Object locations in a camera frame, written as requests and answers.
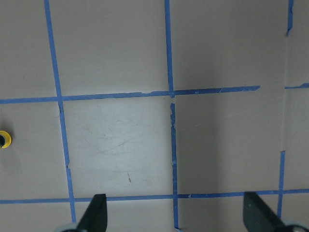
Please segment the black object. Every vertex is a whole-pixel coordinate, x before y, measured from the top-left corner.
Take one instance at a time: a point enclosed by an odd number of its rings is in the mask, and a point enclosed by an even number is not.
[[[248,232],[309,232],[298,226],[286,226],[255,192],[245,192],[243,221]]]
[[[0,147],[3,147],[4,144],[5,144],[5,138],[2,135],[0,135]]]
[[[86,212],[76,229],[64,232],[106,232],[107,205],[106,195],[97,194],[92,198]]]

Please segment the blue grid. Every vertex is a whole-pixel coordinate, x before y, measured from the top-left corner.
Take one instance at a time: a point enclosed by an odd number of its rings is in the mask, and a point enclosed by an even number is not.
[[[170,5],[169,5],[169,0],[165,0],[167,67],[168,67],[168,84],[169,84],[168,91],[155,91],[151,93],[134,92],[134,93],[62,96],[58,67],[57,67],[56,48],[55,48],[55,43],[54,43],[49,0],[44,0],[44,7],[45,7],[46,24],[47,24],[47,31],[48,31],[48,38],[49,38],[49,44],[50,44],[51,59],[52,59],[52,65],[53,65],[53,71],[54,71],[57,96],[56,97],[42,97],[42,98],[2,99],[0,100],[0,104],[31,103],[31,102],[58,102],[69,197],[59,198],[59,199],[0,200],[0,204],[70,203],[71,219],[72,219],[72,222],[76,222],[75,206],[74,206],[75,202],[91,201],[91,198],[74,198],[71,172],[69,169],[70,157],[69,157],[69,150],[68,150],[67,133],[66,133],[66,126],[65,126],[65,114],[63,110],[63,101],[78,101],[78,100],[92,100],[92,99],[106,99],[106,98],[139,98],[139,97],[156,97],[156,96],[170,96],[171,98],[174,98],[177,95],[256,91],[260,88],[260,86],[246,86],[246,87],[223,87],[223,88],[207,88],[207,89],[174,90],[173,73],[172,73]],[[292,24],[291,24],[291,22],[293,21],[292,7],[293,7],[293,0],[289,0],[288,31],[290,31],[292,28]],[[296,89],[296,88],[309,88],[309,83],[304,83],[296,87],[285,87],[285,89]],[[177,192],[176,130],[174,127],[174,124],[176,122],[176,113],[175,113],[174,103],[171,104],[171,112],[172,113],[171,113],[170,119],[171,119],[171,146],[172,146],[172,167],[173,167],[173,172],[172,172],[173,174],[173,194],[171,195],[107,197],[107,201],[173,199],[174,227],[178,228],[178,199],[241,197],[244,195],[244,192],[178,194]],[[284,194],[309,193],[309,189],[284,190],[284,166],[285,166],[285,151],[282,151],[281,160],[280,160],[280,179],[279,179],[278,190],[257,191],[259,195],[278,195],[277,214],[280,217],[281,217],[281,211],[282,211],[282,199],[283,199]]]

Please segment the yellow circular object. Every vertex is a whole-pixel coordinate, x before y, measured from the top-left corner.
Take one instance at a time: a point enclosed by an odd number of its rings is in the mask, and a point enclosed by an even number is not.
[[[2,148],[7,148],[12,143],[10,134],[6,131],[0,130],[0,135],[5,139],[5,143]]]

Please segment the floor tile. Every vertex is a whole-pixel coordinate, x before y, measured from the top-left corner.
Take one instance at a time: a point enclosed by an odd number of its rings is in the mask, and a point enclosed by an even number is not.
[[[287,43],[287,86],[299,86],[309,82],[308,10],[308,1],[294,1],[293,28]]]
[[[75,197],[172,193],[170,98],[65,102]]]
[[[283,196],[282,219],[309,228],[308,208],[309,194],[286,194]]]
[[[53,232],[71,221],[69,203],[0,204],[2,231]]]
[[[277,212],[277,195],[261,197],[274,212]],[[179,228],[183,232],[246,232],[242,220],[242,207],[242,197],[180,199]]]
[[[168,89],[164,1],[51,1],[63,95]]]
[[[171,0],[175,89],[282,83],[287,2]]]
[[[3,1],[0,28],[0,98],[55,96],[44,2]]]
[[[286,91],[285,106],[285,189],[309,188],[308,138],[309,138],[308,89]]]
[[[83,216],[88,204],[76,203],[78,220]],[[106,232],[175,231],[171,199],[107,202],[107,211]]]
[[[278,189],[282,97],[263,89],[176,97],[178,192]]]
[[[0,151],[0,199],[67,198],[58,104],[0,105],[0,130],[13,140]]]

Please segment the yellow and black object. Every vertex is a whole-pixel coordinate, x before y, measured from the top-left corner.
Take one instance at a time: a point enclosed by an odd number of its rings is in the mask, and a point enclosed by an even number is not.
[[[7,148],[11,145],[12,138],[6,131],[0,130],[0,148]]]

